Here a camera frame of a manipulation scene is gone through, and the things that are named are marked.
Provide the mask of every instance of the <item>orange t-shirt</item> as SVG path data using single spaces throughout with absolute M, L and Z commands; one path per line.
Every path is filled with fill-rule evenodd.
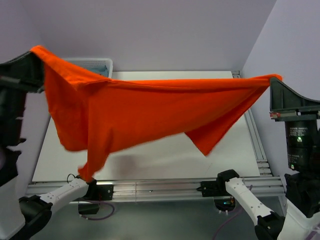
M 232 79 L 122 81 L 58 58 L 42 46 L 45 94 L 61 144 L 87 150 L 78 169 L 90 181 L 110 153 L 185 133 L 208 155 L 232 125 L 269 87 L 265 75 Z

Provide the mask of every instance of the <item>black cable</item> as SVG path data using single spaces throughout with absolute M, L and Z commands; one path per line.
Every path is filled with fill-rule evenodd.
M 67 177 L 66 177 L 66 182 L 69 183 L 69 177 L 73 176 L 74 178 L 76 178 L 76 176 L 72 173 L 70 173 Z

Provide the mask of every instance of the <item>metal frame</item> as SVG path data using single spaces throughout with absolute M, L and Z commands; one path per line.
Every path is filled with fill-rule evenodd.
M 234 78 L 240 78 L 240 71 L 233 71 Z M 244 184 L 252 186 L 252 192 L 257 197 L 279 197 L 284 200 L 285 189 L 280 177 L 272 176 L 266 154 L 264 152 L 255 120 L 249 109 L 245 114 L 252 146 L 256 156 L 260 177 L 245 177 Z M 202 181 L 214 181 L 215 178 L 191 179 L 150 179 L 150 180 L 116 180 L 98 181 L 98 185 L 113 185 L 111 202 L 152 202 L 200 200 L 201 192 L 196 189 Z M 66 182 L 33 182 L 28 186 L 26 195 L 41 195 L 52 192 L 65 185 Z

